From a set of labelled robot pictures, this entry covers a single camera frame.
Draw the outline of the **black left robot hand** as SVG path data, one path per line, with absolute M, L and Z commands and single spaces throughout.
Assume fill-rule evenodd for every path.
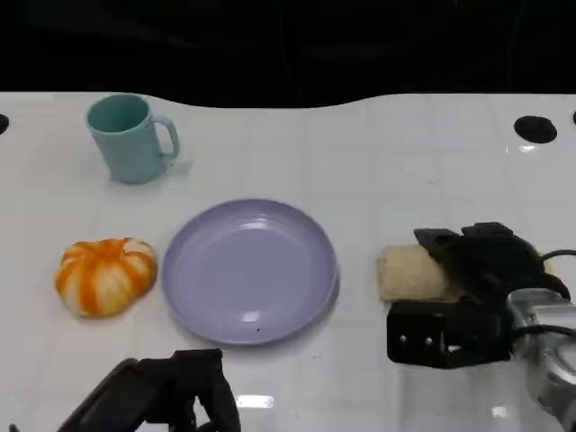
M 219 349 L 181 350 L 163 359 L 117 364 L 58 428 L 135 431 L 240 431 L 239 411 Z

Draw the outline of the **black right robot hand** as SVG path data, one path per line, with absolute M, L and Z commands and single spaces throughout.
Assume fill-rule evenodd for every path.
M 415 229 L 427 257 L 449 284 L 463 290 L 455 302 L 395 300 L 387 315 L 387 355 L 397 364 L 456 369 L 508 361 L 524 337 L 575 331 L 561 325 L 515 323 L 509 296 L 541 289 L 569 301 L 570 292 L 545 270 L 545 256 L 498 222 L 450 229 Z

